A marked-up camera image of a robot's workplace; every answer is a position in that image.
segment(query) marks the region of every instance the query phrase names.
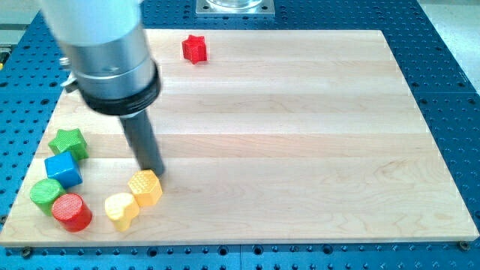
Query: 3d printed block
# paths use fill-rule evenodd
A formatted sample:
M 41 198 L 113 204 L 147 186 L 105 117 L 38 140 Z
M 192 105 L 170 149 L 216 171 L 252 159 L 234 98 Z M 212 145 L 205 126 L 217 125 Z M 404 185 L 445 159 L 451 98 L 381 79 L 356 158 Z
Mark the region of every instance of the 3d printed block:
M 52 215 L 52 204 L 61 195 L 65 194 L 65 189 L 60 182 L 55 179 L 46 178 L 40 180 L 30 190 L 30 200 L 45 213 Z
M 160 181 L 151 169 L 136 172 L 128 186 L 139 206 L 154 206 L 162 196 Z
M 55 155 L 70 151 L 75 161 L 89 157 L 89 153 L 86 150 L 87 142 L 78 128 L 74 130 L 58 130 L 55 139 L 49 142 L 48 146 Z
M 48 178 L 58 180 L 65 189 L 82 184 L 80 168 L 69 151 L 47 158 L 45 168 Z
M 140 213 L 140 207 L 134 195 L 117 193 L 106 198 L 105 212 L 115 229 L 124 232 L 130 228 L 131 221 Z
M 207 61 L 207 46 L 205 37 L 189 35 L 187 40 L 181 42 L 183 57 L 196 64 L 200 61 Z
M 92 211 L 75 193 L 60 196 L 52 206 L 53 217 L 69 232 L 85 229 L 92 221 Z

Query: blue optical breadboard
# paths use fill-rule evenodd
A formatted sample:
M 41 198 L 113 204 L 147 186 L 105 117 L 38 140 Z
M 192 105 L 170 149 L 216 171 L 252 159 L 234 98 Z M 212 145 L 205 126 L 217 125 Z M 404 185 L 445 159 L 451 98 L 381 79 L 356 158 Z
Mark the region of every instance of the blue optical breadboard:
M 275 17 L 202 18 L 195 1 L 145 0 L 151 29 L 378 29 L 383 32 L 473 216 L 480 223 L 480 99 L 417 1 L 275 0 Z M 41 15 L 0 71 L 0 229 L 68 74 Z M 175 247 L 0 247 L 0 270 L 480 269 L 472 243 Z

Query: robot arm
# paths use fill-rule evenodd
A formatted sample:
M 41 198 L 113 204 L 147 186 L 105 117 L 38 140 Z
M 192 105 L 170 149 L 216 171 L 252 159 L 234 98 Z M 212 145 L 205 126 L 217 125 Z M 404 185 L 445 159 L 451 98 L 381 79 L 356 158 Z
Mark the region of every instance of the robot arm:
M 161 90 L 139 0 L 39 0 L 85 102 L 119 116 L 142 169 L 164 171 L 145 108 Z

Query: red cylinder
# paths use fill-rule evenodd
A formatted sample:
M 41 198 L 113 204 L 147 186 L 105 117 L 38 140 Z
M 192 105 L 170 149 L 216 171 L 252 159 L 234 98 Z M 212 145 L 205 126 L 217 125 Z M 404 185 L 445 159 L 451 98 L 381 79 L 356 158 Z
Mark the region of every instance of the red cylinder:
M 52 206 L 53 217 L 69 232 L 85 229 L 92 221 L 92 211 L 75 193 L 60 196 Z

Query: wooden board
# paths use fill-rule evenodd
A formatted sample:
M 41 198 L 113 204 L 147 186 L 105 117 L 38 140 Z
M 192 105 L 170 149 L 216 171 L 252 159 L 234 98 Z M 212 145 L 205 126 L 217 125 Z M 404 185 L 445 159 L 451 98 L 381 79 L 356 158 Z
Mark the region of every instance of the wooden board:
M 478 231 L 379 31 L 148 30 L 163 93 L 149 109 L 163 197 L 127 232 L 103 210 L 137 170 L 115 117 L 63 94 L 1 233 L 6 246 L 473 240 Z M 205 35 L 193 66 L 181 42 Z M 65 232 L 29 201 L 59 128 L 91 158 L 94 220 Z

